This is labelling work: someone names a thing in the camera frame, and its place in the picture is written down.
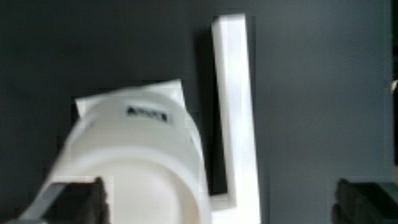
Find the dark gray wall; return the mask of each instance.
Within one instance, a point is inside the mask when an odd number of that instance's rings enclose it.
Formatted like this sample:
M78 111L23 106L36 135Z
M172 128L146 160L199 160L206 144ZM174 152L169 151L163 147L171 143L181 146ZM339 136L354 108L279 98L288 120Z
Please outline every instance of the dark gray wall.
M34 198L75 97L174 78L224 191L210 24L235 12L249 18L263 223L330 223L338 179L393 180L389 1L2 1L0 220Z

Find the curved white part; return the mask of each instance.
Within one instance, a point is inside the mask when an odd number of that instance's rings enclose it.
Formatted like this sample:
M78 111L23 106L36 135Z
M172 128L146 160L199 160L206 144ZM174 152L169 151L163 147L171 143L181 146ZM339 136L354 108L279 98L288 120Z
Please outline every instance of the curved white part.
M211 197L213 224L259 224L258 163L245 15L213 23L227 194Z
M201 137L179 81L76 102L82 118L41 193L52 183L92 182L101 177L112 224L210 224Z

